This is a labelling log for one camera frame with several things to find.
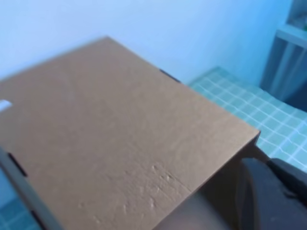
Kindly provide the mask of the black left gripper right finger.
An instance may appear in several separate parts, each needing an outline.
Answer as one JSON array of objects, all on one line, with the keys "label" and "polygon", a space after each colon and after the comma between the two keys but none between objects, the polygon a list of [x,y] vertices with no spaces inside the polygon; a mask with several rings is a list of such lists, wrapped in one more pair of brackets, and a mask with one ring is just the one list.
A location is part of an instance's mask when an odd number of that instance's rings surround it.
[{"label": "black left gripper right finger", "polygon": [[301,203],[307,203],[307,173],[278,158],[271,158],[267,166]]}]

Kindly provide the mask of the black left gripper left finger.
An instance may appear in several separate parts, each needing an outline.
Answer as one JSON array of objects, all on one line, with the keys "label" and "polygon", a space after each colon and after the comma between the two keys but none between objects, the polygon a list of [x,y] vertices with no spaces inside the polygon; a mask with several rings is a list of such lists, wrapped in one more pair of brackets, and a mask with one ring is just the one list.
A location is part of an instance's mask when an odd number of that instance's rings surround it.
[{"label": "black left gripper left finger", "polygon": [[305,230],[307,204],[303,204],[267,166],[244,158],[239,167],[236,209],[241,230]]}]

